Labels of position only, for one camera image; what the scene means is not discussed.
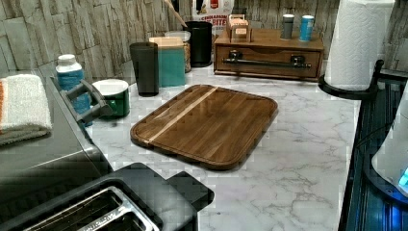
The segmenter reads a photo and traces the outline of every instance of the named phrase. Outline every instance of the dish towel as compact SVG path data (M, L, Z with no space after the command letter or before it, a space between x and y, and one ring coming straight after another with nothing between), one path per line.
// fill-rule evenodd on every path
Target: dish towel
M0 145L44 136L51 129L45 89L37 75L0 79Z

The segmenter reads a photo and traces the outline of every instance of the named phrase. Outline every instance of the white marble countertop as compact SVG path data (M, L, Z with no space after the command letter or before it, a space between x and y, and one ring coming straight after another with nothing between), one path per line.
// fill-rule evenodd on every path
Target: white marble countertop
M278 103L273 123L244 163L207 170L131 142L130 129L191 85L207 84L270 97ZM187 74L184 87L140 97L130 87L131 113L97 119L89 135L114 169L144 163L165 179L186 171L215 192L198 213L199 230L337 230L360 108L321 91L316 83L215 76L213 67Z

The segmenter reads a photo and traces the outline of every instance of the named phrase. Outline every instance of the white container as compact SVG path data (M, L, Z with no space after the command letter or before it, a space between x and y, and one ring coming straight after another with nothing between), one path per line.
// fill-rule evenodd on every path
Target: white container
M190 62L190 52L191 52L191 46L190 46L190 37L191 33L188 31L171 31L171 32L166 32L165 33L166 37L178 37L183 41L184 44L184 72L188 73L191 71L191 62Z
M57 77L62 90L71 90L84 79L84 70L75 59L74 55L61 55L58 57ZM72 106L78 114L83 114L90 109L89 96L87 93L72 100Z

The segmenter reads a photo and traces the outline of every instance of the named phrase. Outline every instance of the blue light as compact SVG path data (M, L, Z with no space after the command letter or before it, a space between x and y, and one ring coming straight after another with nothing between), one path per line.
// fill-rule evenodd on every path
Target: blue light
M401 176L401 179L399 179L398 184L399 184L400 186L406 186L406 185L408 185L408 174L407 174L407 170L405 170L405 174L403 174L403 175Z

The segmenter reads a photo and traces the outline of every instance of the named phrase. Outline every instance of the paper towel roll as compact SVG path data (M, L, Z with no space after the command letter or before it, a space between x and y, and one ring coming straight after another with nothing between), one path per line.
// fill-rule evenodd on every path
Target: paper towel roll
M383 56L384 37L394 0L341 0L325 80L343 90L366 90L375 62Z

